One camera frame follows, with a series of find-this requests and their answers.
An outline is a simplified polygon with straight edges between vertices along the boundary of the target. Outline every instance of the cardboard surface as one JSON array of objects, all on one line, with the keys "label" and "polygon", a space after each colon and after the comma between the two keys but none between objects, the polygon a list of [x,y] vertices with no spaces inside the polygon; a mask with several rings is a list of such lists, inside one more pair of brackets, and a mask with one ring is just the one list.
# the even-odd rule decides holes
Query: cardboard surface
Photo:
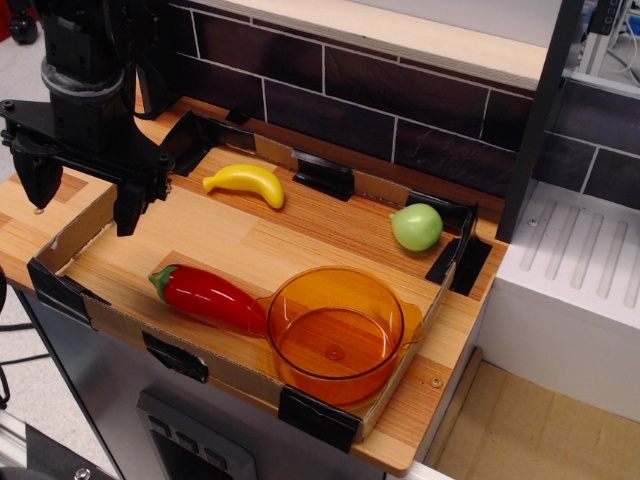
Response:
[{"label": "cardboard surface", "polygon": [[640,424],[483,362],[432,466],[457,480],[624,480],[639,452]]}]

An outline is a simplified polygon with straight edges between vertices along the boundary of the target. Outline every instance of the yellow banana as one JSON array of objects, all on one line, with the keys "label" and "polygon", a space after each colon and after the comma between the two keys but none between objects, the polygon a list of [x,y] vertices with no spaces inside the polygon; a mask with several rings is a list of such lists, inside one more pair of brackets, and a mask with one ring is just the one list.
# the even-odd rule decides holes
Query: yellow banana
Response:
[{"label": "yellow banana", "polygon": [[266,168],[256,165],[228,165],[212,177],[206,177],[202,184],[207,192],[218,187],[257,193],[276,209],[284,203],[284,190],[278,177]]}]

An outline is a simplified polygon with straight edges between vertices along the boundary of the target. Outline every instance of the toy red chili pepper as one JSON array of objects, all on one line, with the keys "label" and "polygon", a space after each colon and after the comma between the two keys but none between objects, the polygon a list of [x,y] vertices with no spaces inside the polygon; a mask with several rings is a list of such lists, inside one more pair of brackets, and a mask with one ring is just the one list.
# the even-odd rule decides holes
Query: toy red chili pepper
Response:
[{"label": "toy red chili pepper", "polygon": [[160,299],[179,310],[222,320],[257,335],[264,333],[266,321],[260,305],[213,273],[186,265],[169,265],[149,276],[149,280]]}]

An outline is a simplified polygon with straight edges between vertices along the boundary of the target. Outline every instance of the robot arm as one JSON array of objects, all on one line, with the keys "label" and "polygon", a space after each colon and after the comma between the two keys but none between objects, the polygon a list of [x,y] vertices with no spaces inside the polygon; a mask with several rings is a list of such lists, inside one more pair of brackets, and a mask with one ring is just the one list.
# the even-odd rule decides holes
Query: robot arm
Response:
[{"label": "robot arm", "polygon": [[[170,191],[174,158],[134,122],[136,69],[169,83],[158,55],[164,2],[33,0],[45,37],[42,79],[50,102],[5,100],[2,142],[10,147],[29,200],[44,208],[58,190],[62,168],[117,185],[114,219],[131,235],[149,203]],[[161,99],[163,109],[172,99]]]}]

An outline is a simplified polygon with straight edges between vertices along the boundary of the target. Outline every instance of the toy apple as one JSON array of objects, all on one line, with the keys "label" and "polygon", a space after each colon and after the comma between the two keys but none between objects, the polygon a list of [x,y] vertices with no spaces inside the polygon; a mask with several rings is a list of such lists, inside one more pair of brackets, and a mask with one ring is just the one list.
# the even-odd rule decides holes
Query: toy apple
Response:
[{"label": "toy apple", "polygon": [[414,252],[436,244],[443,228],[437,210],[424,203],[414,203],[392,214],[391,226],[398,243]]}]

